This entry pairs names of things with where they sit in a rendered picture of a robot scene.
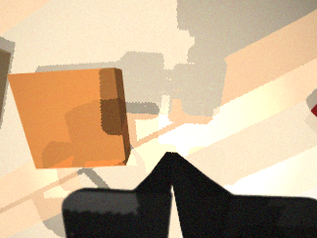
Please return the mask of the orange square block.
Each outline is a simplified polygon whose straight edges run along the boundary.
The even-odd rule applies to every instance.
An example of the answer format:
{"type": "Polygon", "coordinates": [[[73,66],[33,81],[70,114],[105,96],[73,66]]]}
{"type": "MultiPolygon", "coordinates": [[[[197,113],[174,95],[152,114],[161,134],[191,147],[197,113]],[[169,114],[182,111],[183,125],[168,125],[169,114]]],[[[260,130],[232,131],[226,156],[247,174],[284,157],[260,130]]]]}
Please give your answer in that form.
{"type": "Polygon", "coordinates": [[[7,74],[36,168],[126,166],[122,70],[7,74]]]}

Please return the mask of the red block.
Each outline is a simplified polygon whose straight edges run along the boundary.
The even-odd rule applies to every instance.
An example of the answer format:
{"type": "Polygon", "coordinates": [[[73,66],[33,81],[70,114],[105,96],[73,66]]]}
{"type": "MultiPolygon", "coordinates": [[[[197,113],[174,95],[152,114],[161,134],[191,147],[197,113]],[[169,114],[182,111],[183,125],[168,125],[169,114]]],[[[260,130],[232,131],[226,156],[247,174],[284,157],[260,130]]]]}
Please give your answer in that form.
{"type": "Polygon", "coordinates": [[[317,105],[313,109],[311,109],[310,112],[317,117],[317,105]]]}

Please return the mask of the tan board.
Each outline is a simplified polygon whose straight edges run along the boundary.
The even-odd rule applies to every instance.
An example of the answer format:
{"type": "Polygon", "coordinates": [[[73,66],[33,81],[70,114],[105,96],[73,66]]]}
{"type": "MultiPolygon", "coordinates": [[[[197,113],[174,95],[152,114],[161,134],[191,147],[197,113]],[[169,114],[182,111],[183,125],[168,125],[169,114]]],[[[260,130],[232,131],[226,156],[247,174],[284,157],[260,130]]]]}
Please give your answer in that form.
{"type": "Polygon", "coordinates": [[[0,118],[7,82],[7,74],[10,64],[11,52],[0,49],[0,118]]]}

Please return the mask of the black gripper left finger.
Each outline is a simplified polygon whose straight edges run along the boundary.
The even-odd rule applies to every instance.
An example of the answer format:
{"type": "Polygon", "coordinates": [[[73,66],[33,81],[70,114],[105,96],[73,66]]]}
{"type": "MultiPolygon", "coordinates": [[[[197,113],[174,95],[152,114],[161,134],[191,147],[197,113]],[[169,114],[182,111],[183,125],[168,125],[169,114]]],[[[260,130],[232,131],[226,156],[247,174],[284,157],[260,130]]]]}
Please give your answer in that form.
{"type": "Polygon", "coordinates": [[[67,238],[73,234],[169,238],[173,157],[165,152],[133,190],[81,187],[61,204],[67,238]]]}

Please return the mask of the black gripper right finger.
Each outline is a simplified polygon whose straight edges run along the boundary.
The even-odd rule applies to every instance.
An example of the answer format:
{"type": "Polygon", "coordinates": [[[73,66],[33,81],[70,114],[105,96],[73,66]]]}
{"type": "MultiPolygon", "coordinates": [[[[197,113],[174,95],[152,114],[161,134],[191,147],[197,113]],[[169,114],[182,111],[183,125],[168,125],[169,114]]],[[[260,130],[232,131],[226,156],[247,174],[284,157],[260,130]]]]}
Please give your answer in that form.
{"type": "Polygon", "coordinates": [[[182,238],[235,238],[242,225],[317,227],[317,199],[234,194],[177,152],[172,188],[182,238]]]}

